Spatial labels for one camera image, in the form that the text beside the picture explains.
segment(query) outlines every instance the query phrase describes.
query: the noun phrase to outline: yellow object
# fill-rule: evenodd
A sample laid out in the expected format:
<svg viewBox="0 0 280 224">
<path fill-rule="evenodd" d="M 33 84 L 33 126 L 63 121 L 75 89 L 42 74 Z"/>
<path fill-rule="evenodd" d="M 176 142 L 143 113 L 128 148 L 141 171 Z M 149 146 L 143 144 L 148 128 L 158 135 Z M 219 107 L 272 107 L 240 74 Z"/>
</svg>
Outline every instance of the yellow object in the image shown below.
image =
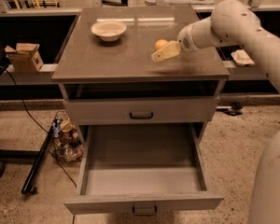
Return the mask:
<svg viewBox="0 0 280 224">
<path fill-rule="evenodd" d="M 68 133 L 73 130 L 73 124 L 69 120 L 64 120 L 60 124 L 60 129 L 62 130 L 63 133 Z"/>
<path fill-rule="evenodd" d="M 167 40 L 163 40 L 163 39 L 158 40 L 155 44 L 155 50 L 163 48 L 167 43 L 168 43 Z"/>
<path fill-rule="evenodd" d="M 151 55 L 151 60 L 155 63 L 164 61 L 179 55 L 180 46 L 177 41 L 169 41 L 162 48 L 158 49 Z"/>
</svg>

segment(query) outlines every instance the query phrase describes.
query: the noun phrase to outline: gray cabinet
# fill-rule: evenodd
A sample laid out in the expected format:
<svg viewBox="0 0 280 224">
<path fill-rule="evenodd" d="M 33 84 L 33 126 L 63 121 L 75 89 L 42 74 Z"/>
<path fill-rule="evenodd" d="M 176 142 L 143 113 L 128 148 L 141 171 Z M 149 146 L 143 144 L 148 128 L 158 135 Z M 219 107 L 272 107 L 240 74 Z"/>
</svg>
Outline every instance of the gray cabinet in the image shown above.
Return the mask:
<svg viewBox="0 0 280 224">
<path fill-rule="evenodd" d="M 104 43 L 97 21 L 127 23 Z M 84 8 L 53 75 L 85 143 L 74 214 L 214 209 L 199 149 L 229 73 L 215 49 L 150 60 L 156 40 L 175 40 L 198 18 L 191 7 Z"/>
</svg>

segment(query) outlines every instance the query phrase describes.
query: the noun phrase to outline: cabinet top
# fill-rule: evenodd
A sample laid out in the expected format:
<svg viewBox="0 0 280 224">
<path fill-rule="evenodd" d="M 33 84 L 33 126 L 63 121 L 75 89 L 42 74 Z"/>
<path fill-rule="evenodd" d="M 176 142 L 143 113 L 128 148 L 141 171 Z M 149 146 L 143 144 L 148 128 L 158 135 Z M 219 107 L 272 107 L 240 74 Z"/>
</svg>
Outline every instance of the cabinet top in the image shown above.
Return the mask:
<svg viewBox="0 0 280 224">
<path fill-rule="evenodd" d="M 116 42 L 104 42 L 91 33 L 96 22 L 107 20 L 127 25 Z M 52 79 L 79 83 L 227 78 L 229 73 L 215 48 L 183 52 L 160 63 L 151 61 L 157 40 L 176 40 L 183 27 L 197 20 L 192 7 L 85 7 Z"/>
</svg>

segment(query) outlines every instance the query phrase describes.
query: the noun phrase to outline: open drawer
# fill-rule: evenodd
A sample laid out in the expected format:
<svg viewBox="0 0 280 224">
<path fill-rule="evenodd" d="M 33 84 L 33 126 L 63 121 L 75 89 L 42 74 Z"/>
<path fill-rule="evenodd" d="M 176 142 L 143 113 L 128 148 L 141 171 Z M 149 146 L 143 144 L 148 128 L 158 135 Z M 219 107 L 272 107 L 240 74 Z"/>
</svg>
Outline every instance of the open drawer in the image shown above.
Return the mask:
<svg viewBox="0 0 280 224">
<path fill-rule="evenodd" d="M 188 123 L 90 126 L 73 214 L 215 209 Z"/>
</svg>

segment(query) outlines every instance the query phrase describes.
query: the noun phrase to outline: drawer handle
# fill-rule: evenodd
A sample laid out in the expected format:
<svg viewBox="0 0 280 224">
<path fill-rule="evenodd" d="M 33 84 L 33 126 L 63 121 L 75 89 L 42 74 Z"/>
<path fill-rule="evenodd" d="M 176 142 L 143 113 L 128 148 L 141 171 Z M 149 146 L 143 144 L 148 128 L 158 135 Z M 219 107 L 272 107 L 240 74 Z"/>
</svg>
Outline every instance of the drawer handle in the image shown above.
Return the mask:
<svg viewBox="0 0 280 224">
<path fill-rule="evenodd" d="M 155 216 L 155 215 L 157 215 L 157 206 L 155 205 L 155 210 L 154 210 L 154 212 L 153 213 L 137 213 L 135 210 L 134 210 L 135 208 L 134 208 L 134 206 L 133 206 L 133 214 L 135 215 L 135 216 Z"/>
<path fill-rule="evenodd" d="M 153 112 L 131 112 L 130 119 L 152 119 Z"/>
</svg>

